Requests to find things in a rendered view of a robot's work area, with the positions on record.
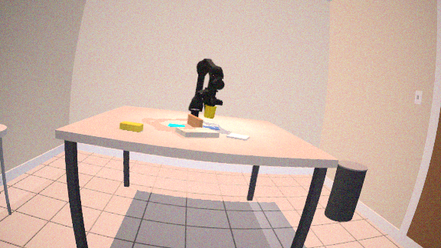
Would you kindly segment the yellow rectangular block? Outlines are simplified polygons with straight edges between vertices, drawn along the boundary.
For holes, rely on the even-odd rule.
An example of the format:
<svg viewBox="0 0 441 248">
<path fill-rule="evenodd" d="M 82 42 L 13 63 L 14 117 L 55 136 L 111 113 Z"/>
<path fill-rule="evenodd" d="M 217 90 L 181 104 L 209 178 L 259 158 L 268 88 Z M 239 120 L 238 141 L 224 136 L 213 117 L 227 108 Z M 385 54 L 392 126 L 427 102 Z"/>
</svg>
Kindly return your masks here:
<svg viewBox="0 0 441 248">
<path fill-rule="evenodd" d="M 123 121 L 119 123 L 119 129 L 129 130 L 133 132 L 140 132 L 143 130 L 143 124 L 137 122 Z"/>
</svg>

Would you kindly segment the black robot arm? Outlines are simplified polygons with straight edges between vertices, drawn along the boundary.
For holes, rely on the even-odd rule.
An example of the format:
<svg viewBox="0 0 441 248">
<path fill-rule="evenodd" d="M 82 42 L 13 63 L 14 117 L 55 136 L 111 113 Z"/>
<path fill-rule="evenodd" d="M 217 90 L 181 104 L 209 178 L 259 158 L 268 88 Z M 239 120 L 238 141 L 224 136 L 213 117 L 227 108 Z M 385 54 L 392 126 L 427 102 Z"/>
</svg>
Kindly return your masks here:
<svg viewBox="0 0 441 248">
<path fill-rule="evenodd" d="M 202 112 L 204 106 L 203 102 L 201 101 L 202 98 L 206 96 L 211 97 L 210 89 L 207 90 L 207 87 L 205 87 L 203 90 L 205 76 L 209 73 L 209 81 L 207 86 L 216 90 L 222 90 L 224 88 L 224 81 L 222 80 L 224 78 L 224 73 L 221 67 L 216 66 L 213 63 L 212 59 L 205 58 L 200 60 L 196 68 L 198 73 L 198 82 L 195 97 L 192 99 L 188 110 L 191 111 L 191 115 L 198 117 L 199 112 Z"/>
</svg>

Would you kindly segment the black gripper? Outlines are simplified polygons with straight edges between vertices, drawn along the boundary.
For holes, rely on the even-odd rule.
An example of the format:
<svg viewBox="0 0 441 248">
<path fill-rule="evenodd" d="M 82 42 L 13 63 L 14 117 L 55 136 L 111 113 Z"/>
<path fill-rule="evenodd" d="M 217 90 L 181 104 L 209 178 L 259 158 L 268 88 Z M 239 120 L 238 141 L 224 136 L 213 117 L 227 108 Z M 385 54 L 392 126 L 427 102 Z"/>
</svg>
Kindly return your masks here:
<svg viewBox="0 0 441 248">
<path fill-rule="evenodd" d="M 207 106 L 215 106 L 215 105 L 222 106 L 223 101 L 219 100 L 219 99 L 217 99 L 217 97 L 215 97 L 215 95 L 216 95 L 216 93 L 218 93 L 218 91 L 214 88 L 209 87 L 209 86 L 207 87 L 207 90 L 208 89 L 210 89 L 210 91 L 211 91 L 211 97 L 206 96 L 206 97 L 202 98 L 201 101 L 204 103 L 204 108 L 205 108 L 205 105 L 207 105 Z"/>
</svg>

